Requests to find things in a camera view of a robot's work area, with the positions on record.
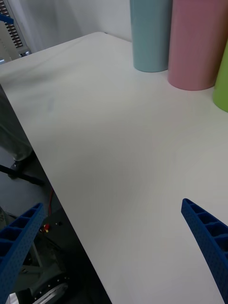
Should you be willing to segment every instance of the metal frame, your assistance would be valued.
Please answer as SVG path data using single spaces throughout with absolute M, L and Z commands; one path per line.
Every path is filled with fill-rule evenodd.
M 15 172 L 13 169 L 7 168 L 5 166 L 0 165 L 0 172 L 9 174 L 9 175 L 13 175 L 15 177 L 18 177 L 19 179 L 25 180 L 25 181 L 29 181 L 32 184 L 38 185 L 38 186 L 43 186 L 44 185 L 44 181 L 33 177 L 33 176 L 29 176 L 23 173 L 18 173 Z

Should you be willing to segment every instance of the blue cylinder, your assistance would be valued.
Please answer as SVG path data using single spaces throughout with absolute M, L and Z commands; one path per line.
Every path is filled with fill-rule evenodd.
M 172 0 L 130 0 L 133 62 L 137 70 L 168 69 Z

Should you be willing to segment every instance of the white table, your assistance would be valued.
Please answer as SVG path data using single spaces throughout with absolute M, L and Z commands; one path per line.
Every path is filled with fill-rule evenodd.
M 181 215 L 228 223 L 228 114 L 212 89 L 143 73 L 91 34 L 0 67 L 0 83 L 113 304 L 222 304 Z

